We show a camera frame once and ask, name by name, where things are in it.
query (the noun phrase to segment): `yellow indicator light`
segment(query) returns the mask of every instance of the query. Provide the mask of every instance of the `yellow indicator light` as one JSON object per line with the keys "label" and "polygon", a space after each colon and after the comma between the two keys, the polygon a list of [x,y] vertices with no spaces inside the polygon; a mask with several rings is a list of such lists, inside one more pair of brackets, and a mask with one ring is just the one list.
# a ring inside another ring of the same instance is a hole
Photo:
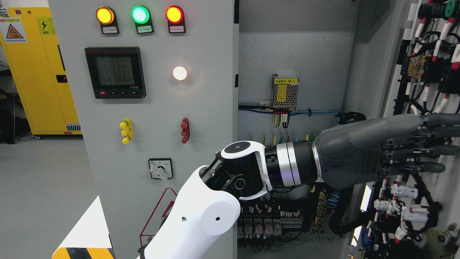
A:
{"label": "yellow indicator light", "polygon": [[179,6],[170,6],[166,9],[166,19],[172,24],[178,24],[184,19],[184,11]]}
{"label": "yellow indicator light", "polygon": [[176,78],[179,81],[182,81],[187,77],[187,70],[183,66],[176,66],[172,73],[174,78]]}
{"label": "yellow indicator light", "polygon": [[114,21],[115,15],[112,8],[107,6],[99,7],[96,11],[96,17],[102,24],[111,24]]}

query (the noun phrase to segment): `digital power meter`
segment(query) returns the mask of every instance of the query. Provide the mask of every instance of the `digital power meter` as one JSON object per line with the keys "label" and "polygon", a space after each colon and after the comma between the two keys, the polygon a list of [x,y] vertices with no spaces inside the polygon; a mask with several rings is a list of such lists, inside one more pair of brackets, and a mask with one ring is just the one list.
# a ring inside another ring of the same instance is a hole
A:
{"label": "digital power meter", "polygon": [[139,47],[87,47],[85,54],[96,99],[146,96]]}

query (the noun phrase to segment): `cabinet door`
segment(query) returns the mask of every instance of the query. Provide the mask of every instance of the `cabinet door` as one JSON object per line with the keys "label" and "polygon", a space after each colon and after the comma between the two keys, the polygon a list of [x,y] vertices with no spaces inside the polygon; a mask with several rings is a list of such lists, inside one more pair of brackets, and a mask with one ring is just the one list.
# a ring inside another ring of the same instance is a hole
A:
{"label": "cabinet door", "polygon": [[75,104],[70,91],[70,85],[67,82],[65,66],[61,59],[58,37],[54,29],[53,19],[49,8],[37,8],[35,16],[37,17],[37,29],[41,32],[43,46],[48,57],[48,63],[51,69],[52,79],[56,87],[59,103],[64,116],[65,122],[78,123]]}
{"label": "cabinet door", "polygon": [[[10,17],[2,19],[2,23],[6,26],[23,26],[25,35],[22,37],[26,38],[27,42],[5,42],[6,36],[2,35],[1,43],[32,133],[63,132],[66,130],[63,112],[37,26],[36,14],[40,8],[21,8],[22,14],[16,14],[15,9],[8,8]],[[20,21],[10,20],[14,18],[20,18]]]}

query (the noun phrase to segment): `green indicator light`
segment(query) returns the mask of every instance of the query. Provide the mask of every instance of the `green indicator light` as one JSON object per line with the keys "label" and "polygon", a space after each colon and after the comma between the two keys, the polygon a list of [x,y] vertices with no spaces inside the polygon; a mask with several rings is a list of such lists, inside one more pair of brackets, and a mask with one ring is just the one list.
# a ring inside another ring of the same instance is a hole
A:
{"label": "green indicator light", "polygon": [[150,13],[145,6],[135,6],[131,10],[131,17],[137,24],[144,24],[150,19]]}

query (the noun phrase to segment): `warning triangle sign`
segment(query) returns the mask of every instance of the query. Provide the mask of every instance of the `warning triangle sign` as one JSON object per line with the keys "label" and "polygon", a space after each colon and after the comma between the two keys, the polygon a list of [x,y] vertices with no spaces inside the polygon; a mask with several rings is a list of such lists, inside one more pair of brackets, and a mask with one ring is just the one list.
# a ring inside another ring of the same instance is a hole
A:
{"label": "warning triangle sign", "polygon": [[10,24],[6,38],[7,39],[23,39],[24,37],[13,27],[13,25]]}
{"label": "warning triangle sign", "polygon": [[177,193],[172,188],[166,188],[161,195],[160,200],[153,209],[147,223],[139,235],[141,246],[149,242],[149,239],[154,237],[161,227],[165,217],[171,212]]}

